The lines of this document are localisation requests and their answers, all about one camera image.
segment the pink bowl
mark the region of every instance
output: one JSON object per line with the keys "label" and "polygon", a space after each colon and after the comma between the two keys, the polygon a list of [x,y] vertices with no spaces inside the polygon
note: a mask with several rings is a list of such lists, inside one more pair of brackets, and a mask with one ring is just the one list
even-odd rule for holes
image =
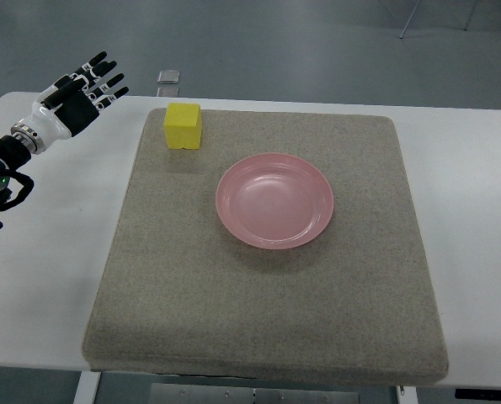
{"label": "pink bowl", "polygon": [[299,157],[251,156],[233,165],[216,189],[216,211],[227,230],[251,246],[299,247],[319,235],[333,215],[325,176]]}

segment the table leg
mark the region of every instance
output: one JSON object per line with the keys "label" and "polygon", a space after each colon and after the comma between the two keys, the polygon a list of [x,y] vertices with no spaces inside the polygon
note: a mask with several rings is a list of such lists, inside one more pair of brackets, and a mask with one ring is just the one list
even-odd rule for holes
{"label": "table leg", "polygon": [[398,404],[418,404],[417,389],[415,387],[397,386]]}
{"label": "table leg", "polygon": [[94,404],[99,380],[100,372],[82,372],[74,396],[74,404]]}

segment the robot finger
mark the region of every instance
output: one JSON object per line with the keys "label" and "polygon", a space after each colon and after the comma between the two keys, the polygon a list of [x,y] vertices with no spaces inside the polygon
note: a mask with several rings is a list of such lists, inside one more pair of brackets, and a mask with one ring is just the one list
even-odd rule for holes
{"label": "robot finger", "polygon": [[93,59],[87,62],[84,65],[81,65],[73,74],[79,76],[80,74],[84,74],[85,72],[89,72],[95,66],[97,66],[108,54],[104,51],[100,52]]}
{"label": "robot finger", "polygon": [[63,77],[61,77],[59,80],[57,80],[54,83],[54,86],[56,88],[61,88],[71,82],[72,80],[75,80],[79,76],[83,75],[85,72],[91,71],[95,66],[97,66],[108,54],[106,52],[100,52],[98,55],[96,55],[93,59],[88,61],[87,63],[81,65],[74,73],[67,74]]}
{"label": "robot finger", "polygon": [[86,85],[83,86],[83,91],[89,90],[94,84],[100,80],[103,76],[111,72],[117,66],[116,61],[101,61],[97,66],[91,69],[89,72],[85,72],[75,78],[78,80],[83,78],[86,82]]}
{"label": "robot finger", "polygon": [[123,80],[125,75],[123,73],[119,73],[117,76],[108,80],[105,84],[102,84],[95,88],[91,93],[88,93],[88,97],[91,101],[98,99],[103,96],[110,88],[112,88],[115,84]]}
{"label": "robot finger", "polygon": [[129,92],[128,87],[123,87],[117,90],[115,93],[110,95],[104,95],[93,102],[93,105],[98,111],[108,108],[111,104],[115,102],[117,98],[121,98]]}

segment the small metal object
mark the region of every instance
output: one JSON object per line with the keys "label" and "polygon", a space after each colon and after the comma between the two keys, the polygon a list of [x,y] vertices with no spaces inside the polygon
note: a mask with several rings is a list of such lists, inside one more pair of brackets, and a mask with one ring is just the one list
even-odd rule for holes
{"label": "small metal object", "polygon": [[177,84],[179,82],[179,70],[161,70],[158,75],[159,84]]}
{"label": "small metal object", "polygon": [[159,87],[157,97],[177,97],[179,95],[179,87]]}

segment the metal stand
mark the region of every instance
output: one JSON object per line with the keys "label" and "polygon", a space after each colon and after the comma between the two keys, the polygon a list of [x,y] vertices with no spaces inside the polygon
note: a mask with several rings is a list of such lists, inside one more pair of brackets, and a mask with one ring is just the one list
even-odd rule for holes
{"label": "metal stand", "polygon": [[[467,31],[467,28],[469,28],[469,24],[471,23],[472,15],[475,13],[475,8],[477,8],[477,5],[478,5],[479,2],[480,2],[480,0],[475,0],[474,4],[471,7],[471,12],[469,13],[469,18],[467,19],[466,27],[464,28],[465,31]],[[415,8],[413,9],[413,12],[409,16],[408,23],[405,24],[405,28],[403,29],[402,34],[400,35],[400,39],[403,38],[403,35],[405,34],[405,31],[408,30],[408,26],[411,23],[411,19],[413,18],[415,12],[417,11],[417,7],[418,7],[419,4],[420,4],[420,0],[418,0],[417,3],[415,4]]]}

